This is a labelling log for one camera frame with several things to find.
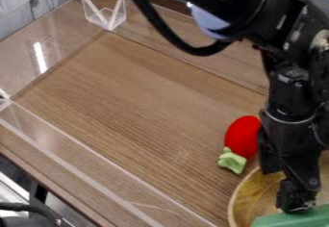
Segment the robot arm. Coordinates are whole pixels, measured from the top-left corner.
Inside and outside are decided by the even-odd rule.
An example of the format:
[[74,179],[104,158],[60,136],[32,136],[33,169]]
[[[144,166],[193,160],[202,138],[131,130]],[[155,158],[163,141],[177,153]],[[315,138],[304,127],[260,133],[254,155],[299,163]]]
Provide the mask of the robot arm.
[[[168,27],[163,30],[147,0],[133,1],[177,46],[177,36]],[[240,38],[259,48],[270,81],[268,101],[259,112],[259,164],[264,174],[282,170],[286,175],[276,206],[286,213],[304,210],[321,188],[318,158],[329,144],[329,18],[309,0],[184,1],[216,42],[212,50],[177,48],[207,56]]]

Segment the green sponge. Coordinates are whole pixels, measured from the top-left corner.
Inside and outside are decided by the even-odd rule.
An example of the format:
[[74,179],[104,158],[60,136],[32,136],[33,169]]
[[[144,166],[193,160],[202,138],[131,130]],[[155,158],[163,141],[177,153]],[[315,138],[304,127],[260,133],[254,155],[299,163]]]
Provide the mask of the green sponge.
[[329,227],[329,205],[313,207],[295,214],[256,217],[251,227]]

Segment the red tomato toy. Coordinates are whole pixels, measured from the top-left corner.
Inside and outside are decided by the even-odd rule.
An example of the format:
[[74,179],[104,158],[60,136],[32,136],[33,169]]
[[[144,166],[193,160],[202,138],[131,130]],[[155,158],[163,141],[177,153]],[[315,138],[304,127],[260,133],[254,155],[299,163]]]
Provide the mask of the red tomato toy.
[[224,135],[224,146],[246,159],[256,153],[256,132],[260,127],[259,119],[246,115],[230,125]]

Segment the wooden bowl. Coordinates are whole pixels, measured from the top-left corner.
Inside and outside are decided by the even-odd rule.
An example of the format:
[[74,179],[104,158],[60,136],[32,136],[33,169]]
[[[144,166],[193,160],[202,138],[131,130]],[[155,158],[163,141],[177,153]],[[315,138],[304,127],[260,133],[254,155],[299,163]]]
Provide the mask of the wooden bowl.
[[[322,190],[317,196],[317,205],[329,203],[329,153],[322,153],[321,181]],[[284,176],[280,172],[262,175],[255,168],[238,185],[228,205],[228,223],[231,227],[250,227],[252,220],[267,214],[279,213],[275,208],[279,181]]]

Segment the wooden tabletop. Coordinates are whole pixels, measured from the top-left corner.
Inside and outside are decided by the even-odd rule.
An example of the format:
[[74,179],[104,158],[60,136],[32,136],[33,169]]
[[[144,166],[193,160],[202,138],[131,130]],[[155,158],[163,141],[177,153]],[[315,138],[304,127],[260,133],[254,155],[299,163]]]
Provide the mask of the wooden tabletop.
[[[109,0],[93,1],[101,5]],[[77,1],[64,6],[82,15]],[[40,26],[25,28],[20,37],[40,28],[53,29],[57,24],[50,25],[49,21],[65,7],[60,9],[36,22]],[[188,18],[180,15],[171,14],[169,21],[184,30],[189,28]],[[239,116],[256,114],[264,102],[258,54],[246,42],[236,43],[223,55],[206,59],[207,65],[204,59],[177,53],[155,32],[144,34],[148,30],[131,8],[128,20],[115,34],[97,32],[14,100],[208,222],[227,226],[230,196],[255,161],[240,176],[219,169],[215,162],[227,125]],[[183,34],[197,38],[195,31],[193,28]],[[16,39],[2,43],[9,47]],[[255,63],[246,63],[246,58]],[[44,136],[48,150],[58,159],[70,158],[78,173],[49,159],[4,127],[1,153],[97,225],[144,226],[140,219],[116,210],[99,189],[109,189],[113,184],[105,164],[69,142],[56,140],[45,130],[25,129],[34,129]],[[92,176],[99,184],[88,184],[82,175]]]

